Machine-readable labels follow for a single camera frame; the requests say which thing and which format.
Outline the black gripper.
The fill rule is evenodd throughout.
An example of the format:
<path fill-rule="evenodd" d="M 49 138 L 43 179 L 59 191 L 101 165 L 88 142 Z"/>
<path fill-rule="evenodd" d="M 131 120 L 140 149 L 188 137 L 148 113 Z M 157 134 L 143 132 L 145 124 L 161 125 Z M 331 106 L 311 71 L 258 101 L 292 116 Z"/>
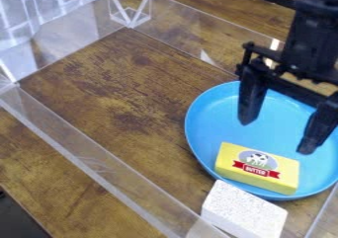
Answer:
<path fill-rule="evenodd" d="M 338 85 L 338 0 L 294 0 L 294 10 L 280 51 L 252 41 L 243 44 L 244 54 L 236 69 L 242 125 L 258 118 L 268 89 L 307 104 L 323 100 L 306 87 L 283 80 L 286 73 L 296 80 Z"/>

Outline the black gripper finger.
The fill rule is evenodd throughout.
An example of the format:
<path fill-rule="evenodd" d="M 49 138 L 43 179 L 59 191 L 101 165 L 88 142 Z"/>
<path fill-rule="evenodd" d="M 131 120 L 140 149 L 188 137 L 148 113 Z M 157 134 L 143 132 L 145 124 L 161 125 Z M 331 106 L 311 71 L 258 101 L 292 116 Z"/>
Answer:
<path fill-rule="evenodd" d="M 318 105 L 316 111 L 311 114 L 296 151 L 300 154 L 311 154 L 324 143 L 337 126 L 338 92 L 327 97 L 326 101 Z"/>

